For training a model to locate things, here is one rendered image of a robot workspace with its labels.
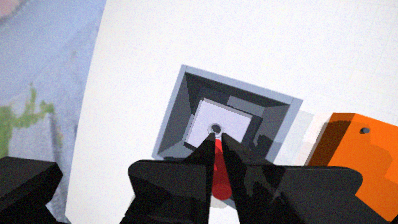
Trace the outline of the red peg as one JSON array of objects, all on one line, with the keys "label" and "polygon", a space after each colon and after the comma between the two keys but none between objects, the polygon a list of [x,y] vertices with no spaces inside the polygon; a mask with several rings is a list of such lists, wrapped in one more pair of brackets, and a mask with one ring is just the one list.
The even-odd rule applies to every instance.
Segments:
[{"label": "red peg", "polygon": [[225,200],[231,197],[232,191],[228,180],[228,172],[222,153],[222,144],[216,139],[215,163],[213,174],[212,194],[217,200]]}]

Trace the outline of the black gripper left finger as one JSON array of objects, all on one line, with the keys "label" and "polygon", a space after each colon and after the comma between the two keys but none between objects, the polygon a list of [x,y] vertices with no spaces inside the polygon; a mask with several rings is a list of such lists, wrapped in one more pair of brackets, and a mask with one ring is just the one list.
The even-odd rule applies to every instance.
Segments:
[{"label": "black gripper left finger", "polygon": [[128,167],[134,195],[138,192],[194,197],[197,224],[209,224],[216,136],[211,132],[182,162],[141,159]]}]

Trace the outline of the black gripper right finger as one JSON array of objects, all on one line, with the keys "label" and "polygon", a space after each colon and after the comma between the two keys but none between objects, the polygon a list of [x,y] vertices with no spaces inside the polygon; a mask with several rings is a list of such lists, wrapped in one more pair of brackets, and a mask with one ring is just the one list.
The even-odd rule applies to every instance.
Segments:
[{"label": "black gripper right finger", "polygon": [[221,134],[222,153],[240,224],[269,224],[283,190],[351,191],[363,182],[360,172],[340,166],[277,165]]}]

